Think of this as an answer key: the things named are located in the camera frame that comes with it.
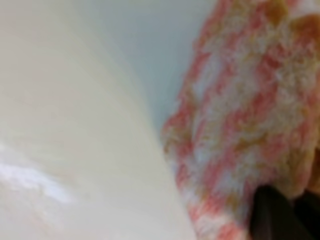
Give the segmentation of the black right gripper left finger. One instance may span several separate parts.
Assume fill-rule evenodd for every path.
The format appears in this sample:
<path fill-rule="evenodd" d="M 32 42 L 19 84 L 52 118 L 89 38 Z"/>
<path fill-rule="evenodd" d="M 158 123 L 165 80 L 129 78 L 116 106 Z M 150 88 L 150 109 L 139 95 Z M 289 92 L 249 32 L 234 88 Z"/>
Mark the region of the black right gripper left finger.
<path fill-rule="evenodd" d="M 276 189 L 262 186 L 254 195 L 250 220 L 253 240 L 311 240 L 290 202 Z"/>

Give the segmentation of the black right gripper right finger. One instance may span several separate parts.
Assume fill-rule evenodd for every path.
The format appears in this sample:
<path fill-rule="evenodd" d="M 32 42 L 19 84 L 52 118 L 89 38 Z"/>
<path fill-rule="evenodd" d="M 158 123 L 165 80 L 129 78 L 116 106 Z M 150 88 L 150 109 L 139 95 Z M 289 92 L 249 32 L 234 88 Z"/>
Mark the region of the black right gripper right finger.
<path fill-rule="evenodd" d="M 320 239 L 320 197 L 306 191 L 294 202 L 294 212 L 315 240 Z"/>

